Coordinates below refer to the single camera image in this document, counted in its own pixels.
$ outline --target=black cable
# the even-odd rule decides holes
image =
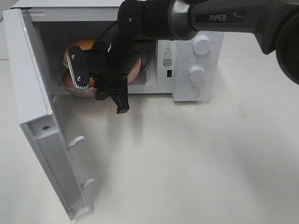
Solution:
[[[99,41],[101,40],[101,38],[115,25],[117,24],[117,21],[114,21],[113,23],[111,23],[106,29],[105,31],[99,36],[99,38],[94,42],[92,49],[94,49],[94,47],[99,43]]]

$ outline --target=white knob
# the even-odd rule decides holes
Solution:
[[[188,70],[189,79],[193,83],[200,83],[206,77],[206,72],[201,66],[193,66]]]
[[[200,35],[193,40],[193,50],[197,55],[206,55],[211,51],[211,38],[207,35]]]

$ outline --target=microwave door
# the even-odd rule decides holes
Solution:
[[[20,9],[3,14],[20,127],[73,220],[90,211],[84,188],[94,179],[81,181],[71,154],[71,147],[85,139],[66,141],[49,86],[44,83],[49,71],[30,14]]]

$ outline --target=qr code sticker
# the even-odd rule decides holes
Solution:
[[[172,66],[172,58],[163,59],[163,67],[171,67]]]

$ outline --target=white microwave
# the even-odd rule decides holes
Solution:
[[[121,0],[20,0],[4,12],[20,126],[71,220],[90,211],[54,97],[69,94],[60,84],[64,50],[78,38],[97,37],[117,19]],[[111,40],[115,30],[105,35]],[[144,66],[129,93],[169,93],[174,101],[210,98],[222,32],[199,32],[190,41],[157,41],[142,59]]]

